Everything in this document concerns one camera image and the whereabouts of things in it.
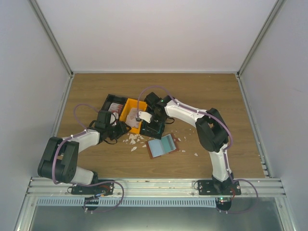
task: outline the cable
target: cable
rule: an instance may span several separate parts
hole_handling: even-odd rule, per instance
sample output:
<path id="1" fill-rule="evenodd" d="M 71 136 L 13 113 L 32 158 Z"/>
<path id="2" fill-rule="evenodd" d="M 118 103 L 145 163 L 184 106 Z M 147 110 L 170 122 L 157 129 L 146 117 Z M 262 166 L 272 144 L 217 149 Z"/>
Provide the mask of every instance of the cable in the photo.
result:
<path id="1" fill-rule="evenodd" d="M 171 119 L 172 120 L 172 122 L 165 122 L 165 124 L 173 124 L 174 123 L 174 121 L 175 121 L 175 118 L 172 118 L 172 117 L 167 117 L 167 119 Z"/>
<path id="2" fill-rule="evenodd" d="M 107 144 L 116 144 L 117 143 L 117 139 L 115 138 L 115 143 L 110 143 L 107 140 L 104 140 L 104 142 L 106 142 Z"/>
<path id="3" fill-rule="evenodd" d="M 234 189 L 233 189 L 233 188 L 231 188 L 231 191 L 232 191 L 233 197 L 232 197 L 230 200 L 233 200 L 233 199 L 234 199 L 234 197 L 235 197 L 235 191 L 234 191 Z"/>
<path id="4" fill-rule="evenodd" d="M 244 211 L 239 211 L 239 212 L 229 212 L 229 213 L 240 214 L 240 213 L 249 212 L 249 211 L 251 211 L 252 209 L 254 209 L 254 208 L 257 206 L 257 204 L 258 204 L 258 198 L 259 198 L 259 194 L 258 194 L 257 189 L 255 188 L 255 186 L 254 186 L 251 182 L 249 182 L 248 180 L 245 180 L 245 179 L 233 180 L 233 178 L 232 178 L 232 176 L 231 176 L 231 174 L 230 174 L 230 172 L 229 172 L 229 167 L 228 167 L 228 160 L 227 160 L 227 153 L 226 153 L 226 151 L 227 151 L 229 148 L 232 147 L 232 145 L 233 145 L 233 137 L 232 137 L 231 132 L 229 131 L 228 127 L 227 127 L 224 123 L 222 123 L 218 118 L 216 118 L 215 116 L 213 116 L 213 115 L 211 115 L 211 114 L 208 114 L 208 113 L 203 112 L 203 111 L 195 110 L 195 109 L 192 109 L 192 108 L 187 107 L 187 106 L 185 106 L 185 105 L 182 105 L 180 102 L 177 102 L 177 101 L 172 97 L 172 95 L 170 94 L 170 92 L 169 92 L 166 88 L 164 88 L 164 87 L 162 87 L 162 86 L 158 86 L 158 85 L 149 86 L 149 87 L 145 88 L 145 89 L 140 93 L 140 95 L 139 95 L 139 97 L 138 97 L 138 101 L 137 101 L 137 112 L 139 111 L 139 101 L 140 101 L 140 97 L 142 96 L 142 94 L 143 94 L 146 90 L 151 89 L 151 88 L 160 88 L 160 89 L 163 89 L 163 90 L 167 93 L 167 95 L 171 98 L 171 100 L 172 100 L 177 106 L 179 106 L 179 107 L 181 107 L 181 108 L 184 108 L 184 109 L 186 109 L 186 110 L 189 110 L 189 111 L 191 111 L 191 112 L 197 113 L 197 114 L 200 113 L 200 114 L 202 114 L 202 115 L 205 115 L 205 116 L 207 116 L 207 117 L 209 117 L 209 118 L 215 120 L 216 122 L 218 122 L 218 123 L 225 129 L 225 131 L 227 132 L 227 134 L 228 134 L 228 136 L 229 136 L 229 138 L 230 138 L 230 143 L 229 143 L 229 145 L 227 145 L 227 147 L 224 148 L 222 151 L 223 151 L 223 156 L 224 156 L 224 160 L 225 160 L 226 171 L 227 171 L 227 173 L 228 173 L 228 175 L 229 175 L 229 177 L 230 177 L 230 179 L 231 179 L 231 182 L 232 182 L 232 184 L 234 184 L 234 183 L 236 183 L 236 182 L 238 182 L 238 181 L 245 181 L 245 182 L 249 183 L 249 184 L 252 186 L 252 188 L 255 190 L 255 192 L 256 192 L 256 197 L 257 197 L 256 203 L 255 203 L 250 209 L 247 209 L 247 210 L 244 210 Z"/>
<path id="5" fill-rule="evenodd" d="M 75 107 L 74 107 L 74 109 L 73 109 L 73 113 L 74 113 L 74 118 L 75 118 L 75 120 L 86 130 L 87 129 L 87 127 L 86 126 L 84 126 L 84 124 L 78 119 L 78 117 L 77 117 L 77 115 L 76 115 L 76 109 L 78 108 L 78 107 L 80 107 L 80 106 L 87 106 L 87 107 L 89 107 L 89 108 L 92 108 L 95 112 L 99 112 L 95 107 L 93 107 L 92 105 L 90 105 L 90 104 L 87 104 L 87 103 L 80 103 L 80 104 L 77 104 Z"/>
<path id="6" fill-rule="evenodd" d="M 222 123 L 218 118 L 216 118 L 215 116 L 213 116 L 213 115 L 211 115 L 211 114 L 209 114 L 209 113 L 206 113 L 206 112 L 203 112 L 203 111 L 199 111 L 199 110 L 194 110 L 194 109 L 192 109 L 192 108 L 190 108 L 190 107 L 187 107 L 187 106 L 185 106 L 185 105 L 182 105 L 180 102 L 177 102 L 177 101 L 172 97 L 172 95 L 170 94 L 170 92 L 169 92 L 166 88 L 164 88 L 164 87 L 162 87 L 162 86 L 158 86 L 158 85 L 149 86 L 149 87 L 145 88 L 145 89 L 140 93 L 140 95 L 139 95 L 139 97 L 138 97 L 138 101 L 137 101 L 137 112 L 139 111 L 139 101 L 140 101 L 140 97 L 142 96 L 142 94 L 143 94 L 146 90 L 151 89 L 151 88 L 160 88 L 160 89 L 163 89 L 163 90 L 167 93 L 167 95 L 171 98 L 171 100 L 172 100 L 175 104 L 177 104 L 179 107 L 184 108 L 184 109 L 186 109 L 186 110 L 189 110 L 189 111 L 191 111 L 191 112 L 197 113 L 197 114 L 200 113 L 200 114 L 202 114 L 202 115 L 206 115 L 207 117 L 210 117 L 211 119 L 213 119 L 213 120 L 215 120 L 216 122 L 218 122 L 218 123 L 226 130 L 226 132 L 227 132 L 227 134 L 228 134 L 228 136 L 229 136 L 229 138 L 230 138 L 230 143 L 229 143 L 229 145 L 228 145 L 223 151 L 225 151 L 225 150 L 231 148 L 231 146 L 233 145 L 233 137 L 232 137 L 232 135 L 231 135 L 231 132 L 230 132 L 229 129 L 227 128 L 227 126 L 224 125 L 224 123 Z"/>
<path id="7" fill-rule="evenodd" d="M 85 129 L 84 131 L 82 131 L 81 133 L 78 133 L 76 135 L 71 135 L 69 137 L 67 137 L 66 139 L 64 139 L 58 146 L 55 154 L 54 154 L 54 158 L 53 158 L 53 162 L 52 162 L 52 168 L 51 168 L 51 178 L 54 184 L 59 184 L 60 182 L 56 180 L 56 175 L 55 175 L 55 168 L 56 168 L 56 163 L 57 163 L 57 159 L 58 159 L 58 155 L 60 152 L 60 149 L 62 148 L 62 146 L 69 140 L 73 139 L 73 138 L 77 138 L 79 136 L 82 136 L 84 134 L 87 133 L 87 130 Z"/>
<path id="8" fill-rule="evenodd" d="M 66 191 L 67 191 L 69 194 L 72 194 L 72 188 L 73 188 L 73 186 L 68 187 Z"/>
<path id="9" fill-rule="evenodd" d="M 196 181 L 196 182 L 193 184 L 193 186 L 192 186 L 194 189 L 196 189 L 196 187 L 195 187 L 195 186 L 196 186 L 196 183 L 198 183 L 198 182 Z"/>
<path id="10" fill-rule="evenodd" d="M 92 214 L 92 213 L 105 213 L 105 212 L 109 212 L 109 211 L 112 211 L 112 210 L 118 208 L 119 205 L 122 203 L 122 201 L 123 201 L 123 199 L 124 199 L 124 187 L 123 187 L 123 185 L 120 184 L 119 182 L 116 182 L 116 181 L 113 181 L 113 180 L 103 181 L 103 182 L 99 182 L 99 183 L 96 183 L 96 184 L 89 184 L 89 185 L 87 185 L 87 184 L 77 184 L 77 185 L 83 186 L 83 187 L 93 187 L 93 186 L 97 186 L 97 185 L 100 185 L 100 184 L 106 184 L 106 183 L 115 183 L 115 184 L 119 185 L 119 186 L 121 187 L 121 189 L 122 189 L 122 197 L 121 197 L 121 199 L 119 200 L 119 202 L 118 202 L 114 207 L 112 207 L 112 208 L 110 208 L 110 209 L 107 209 L 107 210 L 91 211 L 91 214 Z M 90 199 L 90 200 L 85 200 L 85 202 L 84 202 L 84 204 L 83 204 L 83 209 L 85 210 L 85 212 L 87 211 L 86 204 L 87 204 L 87 202 L 89 202 L 89 201 L 91 201 L 91 200 L 92 200 L 92 199 Z"/>

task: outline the orange box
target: orange box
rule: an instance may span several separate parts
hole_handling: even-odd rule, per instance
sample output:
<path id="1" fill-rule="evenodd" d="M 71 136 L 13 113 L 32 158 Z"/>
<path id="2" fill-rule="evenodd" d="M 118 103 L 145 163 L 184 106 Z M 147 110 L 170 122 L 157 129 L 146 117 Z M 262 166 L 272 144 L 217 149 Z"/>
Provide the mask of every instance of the orange box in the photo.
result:
<path id="1" fill-rule="evenodd" d="M 138 100 L 134 100 L 134 99 L 130 99 L 130 98 L 127 99 L 125 106 L 123 108 L 123 111 L 121 113 L 121 116 L 120 116 L 120 121 L 123 121 L 123 122 L 126 121 L 126 117 L 128 116 L 130 110 L 132 108 L 137 108 L 137 102 L 138 102 Z M 147 107 L 146 102 L 139 101 L 139 111 L 145 112 L 146 107 Z M 135 134 L 139 134 L 140 129 L 141 129 L 141 121 L 139 122 L 138 128 L 131 128 L 130 132 L 135 133 Z"/>

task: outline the glass panel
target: glass panel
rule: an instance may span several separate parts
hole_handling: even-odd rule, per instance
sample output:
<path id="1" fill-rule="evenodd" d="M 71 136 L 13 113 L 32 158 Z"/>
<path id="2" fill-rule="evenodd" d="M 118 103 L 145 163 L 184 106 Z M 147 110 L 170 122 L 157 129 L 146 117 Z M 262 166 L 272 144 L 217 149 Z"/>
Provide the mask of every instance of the glass panel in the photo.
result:
<path id="1" fill-rule="evenodd" d="M 255 199 L 235 198 L 233 211 Z M 76 206 L 38 206 L 32 231 L 278 231 L 283 230 L 275 200 L 262 198 L 255 210 L 234 215 L 214 208 L 119 207 L 108 213 L 84 213 Z"/>

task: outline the wooden floor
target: wooden floor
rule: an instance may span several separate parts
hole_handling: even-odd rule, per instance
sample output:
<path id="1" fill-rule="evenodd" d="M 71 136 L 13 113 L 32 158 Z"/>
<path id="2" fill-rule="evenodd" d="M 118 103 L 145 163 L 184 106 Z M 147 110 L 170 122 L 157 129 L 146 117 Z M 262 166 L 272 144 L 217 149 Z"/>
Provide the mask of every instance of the wooden floor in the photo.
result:
<path id="1" fill-rule="evenodd" d="M 166 87 L 174 97 L 193 107 L 218 109 L 234 138 L 234 145 L 228 150 L 234 177 L 264 177 L 252 129 L 234 75 L 77 74 L 73 80 L 58 136 L 76 134 L 83 129 L 73 116 L 73 108 L 78 103 L 89 103 L 100 109 L 108 93 L 137 98 L 144 88 L 151 85 Z M 166 96 L 162 90 L 153 91 L 162 98 Z M 96 119 L 96 113 L 86 107 L 80 107 L 77 115 L 86 126 Z M 128 135 L 124 135 L 116 145 L 101 143 L 86 149 L 79 155 L 78 165 L 98 172 L 101 178 L 210 178 L 211 160 L 208 152 L 200 145 L 195 129 L 176 120 L 174 124 L 166 125 L 165 133 L 170 132 L 181 139 L 179 152 L 150 159 L 147 149 L 142 147 L 142 141 L 135 145 L 122 142 L 123 139 L 128 139 Z"/>

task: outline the robotic arm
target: robotic arm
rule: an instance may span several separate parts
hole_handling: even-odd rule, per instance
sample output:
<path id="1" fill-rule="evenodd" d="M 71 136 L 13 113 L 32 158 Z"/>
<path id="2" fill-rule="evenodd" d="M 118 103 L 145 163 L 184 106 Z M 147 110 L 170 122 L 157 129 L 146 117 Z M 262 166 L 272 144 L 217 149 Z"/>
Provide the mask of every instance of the robotic arm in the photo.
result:
<path id="1" fill-rule="evenodd" d="M 139 112 L 139 120 L 145 120 L 153 125 L 165 121 L 168 117 L 173 117 L 189 123 L 197 129 L 200 144 L 209 152 L 211 157 L 214 187 L 218 194 L 222 194 L 231 185 L 231 179 L 226 169 L 229 169 L 230 173 L 231 170 L 228 159 L 225 159 L 224 156 L 228 134 L 221 124 L 207 116 L 212 115 L 224 124 L 219 112 L 214 108 L 199 110 L 176 99 L 172 100 L 169 96 L 161 99 L 153 92 L 146 97 L 145 101 L 153 113 Z M 39 164 L 38 174 L 41 177 L 52 179 L 52 171 L 54 171 L 55 179 L 58 182 L 85 185 L 97 183 L 97 174 L 77 167 L 78 153 L 101 143 L 108 137 L 111 140 L 116 140 L 131 129 L 124 122 L 117 121 L 116 125 L 114 125 L 114 122 L 111 112 L 100 111 L 97 120 L 93 121 L 90 127 L 82 133 L 68 138 L 50 138 Z M 62 160 L 55 157 L 58 155 L 56 151 L 58 149 L 58 154 L 63 156 Z"/>
<path id="2" fill-rule="evenodd" d="M 230 175 L 233 177 L 229 167 L 227 150 L 225 150 L 228 143 L 228 134 L 217 121 L 204 115 L 210 114 L 225 125 L 218 110 L 214 108 L 199 110 L 183 104 L 177 99 L 172 100 L 169 96 L 160 99 L 153 92 L 146 97 L 145 101 L 154 113 L 150 115 L 147 112 L 139 112 L 140 119 L 144 119 L 148 123 L 157 123 L 166 120 L 167 117 L 173 117 L 196 128 L 200 144 L 210 154 L 214 187 L 218 194 L 222 194 L 231 185 L 231 179 L 226 169 L 229 170 Z"/>

